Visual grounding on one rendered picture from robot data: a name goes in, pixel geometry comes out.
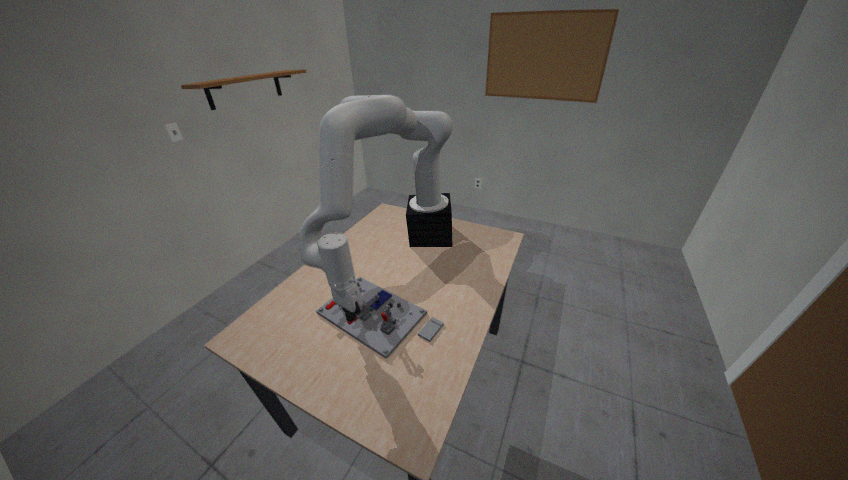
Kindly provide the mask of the dark grey toggle clamp with red handle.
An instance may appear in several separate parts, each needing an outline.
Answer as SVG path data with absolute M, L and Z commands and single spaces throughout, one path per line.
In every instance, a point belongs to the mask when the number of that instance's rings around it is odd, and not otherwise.
M 384 309 L 384 312 L 387 311 L 386 314 L 381 313 L 381 316 L 383 318 L 383 320 L 382 320 L 383 323 L 381 324 L 380 330 L 387 335 L 389 335 L 395 329 L 395 325 L 393 325 L 393 321 L 390 318 L 390 308 L 392 308 L 392 307 L 393 307 L 393 305 L 391 303 L 389 303 L 388 305 L 386 304 L 385 309 Z

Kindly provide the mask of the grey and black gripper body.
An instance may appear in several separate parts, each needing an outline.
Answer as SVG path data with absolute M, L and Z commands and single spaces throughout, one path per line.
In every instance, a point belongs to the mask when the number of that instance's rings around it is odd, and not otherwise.
M 338 291 L 342 291 L 342 292 L 338 292 Z M 350 312 L 355 312 L 355 310 L 356 310 L 355 302 L 356 301 L 357 301 L 358 304 L 363 306 L 362 296 L 361 296 L 360 290 L 359 290 L 356 282 L 354 282 L 353 284 L 351 283 L 345 289 L 339 289 L 338 290 L 338 289 L 332 289 L 331 288 L 331 293 L 332 293 L 332 297 L 333 297 L 334 301 L 338 305 L 342 306 L 343 308 L 345 308 L 346 310 L 348 310 Z

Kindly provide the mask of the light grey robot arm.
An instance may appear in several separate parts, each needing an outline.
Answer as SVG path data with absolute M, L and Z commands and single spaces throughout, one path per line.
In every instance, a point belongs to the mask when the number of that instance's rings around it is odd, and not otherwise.
M 355 282 L 347 236 L 333 232 L 321 237 L 325 223 L 346 219 L 352 212 L 355 140 L 390 133 L 428 141 L 427 147 L 413 154 L 416 196 L 409 205 L 414 211 L 431 213 L 449 203 L 441 194 L 439 155 L 452 129 L 448 114 L 412 111 L 393 95 L 349 96 L 331 108 L 319 128 L 320 204 L 301 227 L 302 262 L 322 269 L 333 289 Z

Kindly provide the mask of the blue rectangular block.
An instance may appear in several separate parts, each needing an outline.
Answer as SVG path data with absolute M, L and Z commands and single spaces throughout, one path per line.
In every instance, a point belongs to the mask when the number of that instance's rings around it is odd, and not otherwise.
M 370 306 L 376 311 L 378 311 L 392 297 L 392 294 L 390 294 L 390 293 L 388 293 L 384 290 L 380 291 L 377 295 L 380 297 L 379 302 L 378 303 L 374 302 Z

